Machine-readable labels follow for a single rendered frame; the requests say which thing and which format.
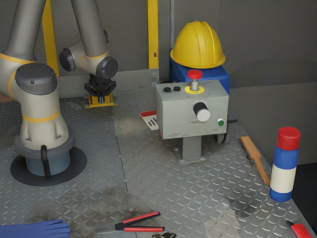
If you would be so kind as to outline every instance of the red and white label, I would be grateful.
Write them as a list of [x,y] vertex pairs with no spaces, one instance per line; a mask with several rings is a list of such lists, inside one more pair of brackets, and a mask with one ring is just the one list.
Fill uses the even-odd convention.
[[159,129],[156,110],[141,112],[140,116],[143,118],[147,126],[151,129],[151,131]]

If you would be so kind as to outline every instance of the blue box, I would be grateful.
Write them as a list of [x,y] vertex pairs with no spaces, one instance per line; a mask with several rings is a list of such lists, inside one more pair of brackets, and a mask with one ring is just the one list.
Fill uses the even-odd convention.
[[200,70],[202,78],[199,81],[205,80],[219,80],[225,91],[229,94],[230,76],[221,65],[215,68],[190,68],[176,63],[171,58],[171,50],[169,49],[169,80],[171,83],[190,82],[191,79],[187,77],[190,70]]

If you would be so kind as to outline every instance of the gray pole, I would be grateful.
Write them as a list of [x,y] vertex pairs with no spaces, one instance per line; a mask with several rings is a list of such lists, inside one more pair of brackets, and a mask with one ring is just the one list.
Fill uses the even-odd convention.
[[175,41],[175,0],[170,0],[170,47],[174,47]]
[[26,61],[37,61],[34,55],[46,0],[19,0],[6,48],[6,56]]
[[96,0],[71,0],[85,54],[97,57],[107,52],[107,42]]

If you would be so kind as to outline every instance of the green button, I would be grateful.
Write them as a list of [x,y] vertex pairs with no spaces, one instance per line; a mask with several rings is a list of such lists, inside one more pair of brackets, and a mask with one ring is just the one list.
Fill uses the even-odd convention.
[[225,124],[225,122],[224,122],[223,120],[218,121],[218,125],[219,125],[220,127],[222,127],[224,124]]

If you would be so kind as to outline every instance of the label on control box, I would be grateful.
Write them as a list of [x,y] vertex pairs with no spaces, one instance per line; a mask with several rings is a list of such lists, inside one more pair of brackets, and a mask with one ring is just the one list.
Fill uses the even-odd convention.
[[203,124],[206,124],[206,123],[207,123],[207,121],[190,120],[190,125],[191,126],[203,125]]

